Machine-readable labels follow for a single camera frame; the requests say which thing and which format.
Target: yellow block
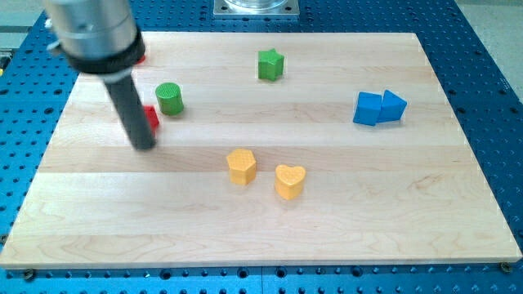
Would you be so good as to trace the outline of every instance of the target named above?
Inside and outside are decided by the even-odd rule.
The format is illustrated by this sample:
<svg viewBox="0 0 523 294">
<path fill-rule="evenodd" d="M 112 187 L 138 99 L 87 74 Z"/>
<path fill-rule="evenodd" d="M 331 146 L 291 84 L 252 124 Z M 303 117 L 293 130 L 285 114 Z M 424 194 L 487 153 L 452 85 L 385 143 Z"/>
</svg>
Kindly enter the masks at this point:
<svg viewBox="0 0 523 294">
<path fill-rule="evenodd" d="M 230 181 L 246 185 L 256 178 L 256 159 L 251 150 L 236 149 L 227 155 Z"/>
<path fill-rule="evenodd" d="M 296 198 L 303 191 L 305 175 L 304 167 L 288 167 L 280 164 L 276 167 L 276 192 L 287 200 Z"/>
</svg>

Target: green star block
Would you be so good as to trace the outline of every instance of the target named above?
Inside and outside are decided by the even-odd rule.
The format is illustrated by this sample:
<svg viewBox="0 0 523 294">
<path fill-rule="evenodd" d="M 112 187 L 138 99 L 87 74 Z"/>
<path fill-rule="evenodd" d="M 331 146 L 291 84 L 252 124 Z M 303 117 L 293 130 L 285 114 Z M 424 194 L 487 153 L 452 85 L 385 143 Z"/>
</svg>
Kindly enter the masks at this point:
<svg viewBox="0 0 523 294">
<path fill-rule="evenodd" d="M 276 49 L 258 52 L 258 78 L 275 81 L 284 74 L 284 56 Z"/>
</svg>

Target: metal base plate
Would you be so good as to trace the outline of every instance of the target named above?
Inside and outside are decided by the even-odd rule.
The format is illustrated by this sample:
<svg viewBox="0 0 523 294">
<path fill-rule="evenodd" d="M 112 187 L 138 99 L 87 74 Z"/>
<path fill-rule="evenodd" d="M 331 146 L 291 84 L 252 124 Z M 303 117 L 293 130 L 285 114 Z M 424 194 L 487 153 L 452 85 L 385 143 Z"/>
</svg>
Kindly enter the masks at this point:
<svg viewBox="0 0 523 294">
<path fill-rule="evenodd" d="M 239 7 L 226 0 L 214 0 L 215 19 L 285 19 L 297 20 L 300 15 L 298 0 L 288 0 L 286 3 L 271 9 L 252 9 Z"/>
</svg>

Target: wood grain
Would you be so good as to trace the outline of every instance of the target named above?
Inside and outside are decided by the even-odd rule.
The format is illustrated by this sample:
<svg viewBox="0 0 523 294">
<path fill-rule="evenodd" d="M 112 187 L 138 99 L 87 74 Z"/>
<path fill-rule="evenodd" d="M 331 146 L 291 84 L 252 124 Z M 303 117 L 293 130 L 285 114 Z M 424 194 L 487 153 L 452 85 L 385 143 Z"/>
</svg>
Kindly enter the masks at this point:
<svg viewBox="0 0 523 294">
<path fill-rule="evenodd" d="M 82 74 L 0 265 L 142 268 L 517 261 L 521 258 L 452 109 L 411 33 L 145 33 L 133 75 L 146 104 L 181 85 L 158 147 L 128 144 L 105 89 Z M 256 78 L 257 51 L 285 54 Z M 390 89 L 401 122 L 352 123 L 358 91 Z M 257 179 L 232 185 L 226 155 Z M 274 191 L 278 164 L 307 169 Z"/>
</svg>

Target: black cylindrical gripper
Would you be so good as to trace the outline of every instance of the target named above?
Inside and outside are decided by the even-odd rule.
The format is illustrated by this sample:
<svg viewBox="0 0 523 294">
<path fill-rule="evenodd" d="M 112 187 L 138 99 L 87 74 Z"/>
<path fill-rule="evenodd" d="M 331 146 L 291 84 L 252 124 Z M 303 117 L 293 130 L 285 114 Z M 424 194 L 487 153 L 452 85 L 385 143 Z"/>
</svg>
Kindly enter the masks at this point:
<svg viewBox="0 0 523 294">
<path fill-rule="evenodd" d="M 104 81 L 104 84 L 132 146 L 137 150 L 153 148 L 156 140 L 131 75 L 126 75 L 117 82 Z"/>
</svg>

